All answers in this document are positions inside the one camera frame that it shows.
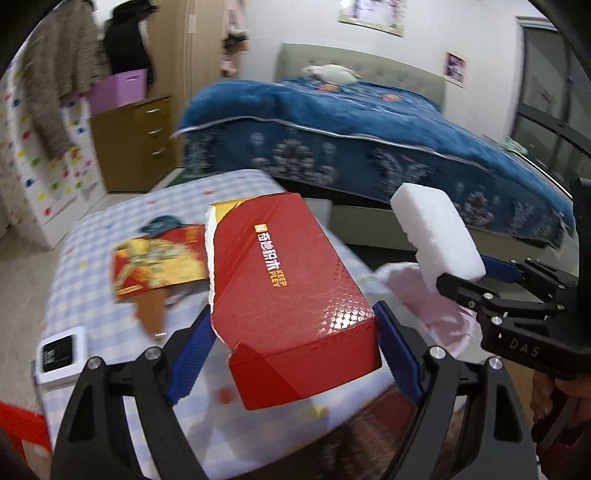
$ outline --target jacket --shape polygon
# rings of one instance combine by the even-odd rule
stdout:
[[[64,0],[33,31],[22,57],[25,103],[51,158],[62,158],[73,144],[61,117],[61,99],[84,95],[110,74],[92,6],[85,0]]]
[[[113,74],[146,69],[148,84],[154,81],[152,62],[138,24],[156,10],[149,0],[131,0],[113,9],[103,39]]]

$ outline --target drawer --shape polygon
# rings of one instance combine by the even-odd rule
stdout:
[[[155,150],[144,150],[141,160],[142,172],[150,186],[155,185],[176,165],[174,162],[173,143],[168,140]]]
[[[165,125],[158,126],[154,130],[140,131],[139,137],[141,139],[142,152],[145,155],[152,154],[163,147],[171,147],[170,125],[168,122]]]
[[[135,124],[146,131],[155,131],[170,123],[170,99],[162,98],[133,108]]]

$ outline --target floor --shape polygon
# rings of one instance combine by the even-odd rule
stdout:
[[[109,194],[87,215],[138,193]],[[53,272],[63,241],[52,251],[24,241],[14,229],[0,239],[0,400],[40,411],[31,383],[31,361],[44,329]]]

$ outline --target red card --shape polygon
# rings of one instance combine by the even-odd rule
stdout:
[[[205,226],[196,223],[118,245],[113,256],[117,300],[207,278],[204,240]]]

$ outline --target black coat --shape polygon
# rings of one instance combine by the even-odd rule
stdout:
[[[152,62],[138,24],[156,10],[150,0],[131,0],[113,9],[103,39],[113,74],[147,69],[148,84],[154,81]]]

